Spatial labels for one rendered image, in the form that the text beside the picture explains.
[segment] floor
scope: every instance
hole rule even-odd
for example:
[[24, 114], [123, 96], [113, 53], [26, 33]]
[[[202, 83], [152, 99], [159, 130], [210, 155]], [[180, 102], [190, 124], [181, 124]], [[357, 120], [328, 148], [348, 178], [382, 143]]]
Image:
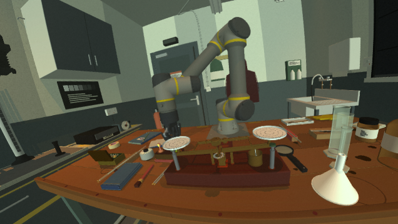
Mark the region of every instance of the floor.
[[[49, 194], [48, 196], [55, 196], [48, 192], [44, 192], [43, 190], [39, 189], [37, 185], [34, 183], [29, 184], [32, 182], [33, 178], [36, 176], [45, 175], [47, 173], [52, 173], [55, 169], [62, 169], [64, 164], [67, 164], [69, 161], [77, 161], [80, 158], [84, 157], [88, 150], [95, 150], [100, 145], [107, 145], [120, 137], [121, 135], [125, 135], [127, 133], [132, 133], [138, 130], [137, 126], [130, 128], [126, 131], [122, 131], [118, 136], [115, 136], [107, 141], [104, 141], [98, 145], [76, 145], [70, 144], [68, 146], [61, 146], [61, 151], [65, 152], [65, 154], [61, 156], [55, 156], [56, 150], [52, 149], [47, 152], [41, 153], [40, 155], [35, 156], [34, 159], [31, 161], [16, 165], [16, 166], [8, 166], [2, 168], [0, 170], [0, 198], [2, 203], [0, 203], [0, 216], [6, 215], [10, 216], [13, 214], [14, 218], [7, 221], [7, 219], [3, 219], [6, 223], [21, 223], [21, 220], [29, 214], [25, 215], [28, 211], [34, 211], [35, 208], [39, 208], [40, 206], [44, 205], [43, 201], [34, 200], [34, 196], [40, 195], [41, 192], [45, 194]], [[24, 198], [25, 195], [29, 195], [26, 197], [26, 200], [23, 200], [21, 203], [13, 205], [14, 201], [19, 201], [18, 199]], [[101, 223], [109, 223], [109, 224], [157, 224], [153, 222], [148, 222], [144, 220], [138, 220], [136, 218], [130, 218], [127, 216], [121, 216], [114, 213], [107, 214], [107, 211], [100, 210], [98, 208], [90, 207], [88, 205], [81, 204], [82, 208], [88, 214], [92, 221], [95, 220], [95, 214], [103, 213], [103, 215], [107, 215], [109, 219], [105, 220], [104, 218], [101, 219]], [[63, 221], [66, 219], [72, 220], [73, 216], [64, 205], [62, 200], [58, 200], [56, 203], [53, 203], [51, 206], [46, 208], [45, 210], [39, 212], [37, 215], [32, 216], [26, 223], [36, 223], [36, 221], [40, 220], [41, 223], [51, 223], [53, 219], [51, 216], [54, 216], [54, 213], [58, 213], [55, 216], [55, 219], [60, 218], [60, 214], [66, 215], [63, 218]]]

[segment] jar label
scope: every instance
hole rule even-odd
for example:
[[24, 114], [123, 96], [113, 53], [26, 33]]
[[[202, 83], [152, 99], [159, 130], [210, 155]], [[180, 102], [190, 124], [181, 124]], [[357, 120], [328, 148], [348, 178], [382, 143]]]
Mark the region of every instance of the jar label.
[[377, 138], [377, 135], [379, 134], [379, 130], [370, 130], [370, 129], [363, 129], [357, 127], [357, 131], [355, 132], [355, 135], [361, 138], [366, 138], [368, 140], [374, 140]]
[[390, 152], [398, 153], [398, 137], [384, 133], [381, 147]]

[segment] door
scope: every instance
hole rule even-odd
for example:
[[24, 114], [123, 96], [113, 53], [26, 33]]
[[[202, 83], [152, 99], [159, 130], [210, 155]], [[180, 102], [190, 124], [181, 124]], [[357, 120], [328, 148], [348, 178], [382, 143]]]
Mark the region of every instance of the door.
[[58, 0], [42, 3], [57, 68], [95, 71], [84, 12]]
[[[173, 48], [151, 53], [153, 74], [182, 73], [199, 56], [197, 42], [182, 44]], [[202, 75], [199, 75], [201, 88], [197, 93], [187, 93], [175, 96], [179, 123], [181, 127], [208, 125], [205, 90]]]
[[112, 25], [84, 14], [95, 71], [120, 74]]

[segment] white funnel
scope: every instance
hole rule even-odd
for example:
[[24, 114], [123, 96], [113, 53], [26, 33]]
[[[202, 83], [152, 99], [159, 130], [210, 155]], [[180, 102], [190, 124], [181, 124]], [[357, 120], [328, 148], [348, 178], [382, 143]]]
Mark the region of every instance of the white funnel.
[[351, 185], [344, 171], [345, 154], [337, 155], [334, 169], [312, 179], [312, 188], [319, 196], [338, 205], [354, 205], [358, 202], [358, 192]]

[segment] door handle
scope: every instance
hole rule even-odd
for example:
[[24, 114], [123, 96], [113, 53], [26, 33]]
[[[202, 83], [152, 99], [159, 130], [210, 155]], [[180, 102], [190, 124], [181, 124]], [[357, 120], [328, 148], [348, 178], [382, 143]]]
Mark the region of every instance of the door handle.
[[199, 95], [197, 95], [196, 98], [193, 98], [191, 100], [196, 100], [196, 103], [198, 104], [198, 106], [200, 105], [200, 103], [199, 103]]

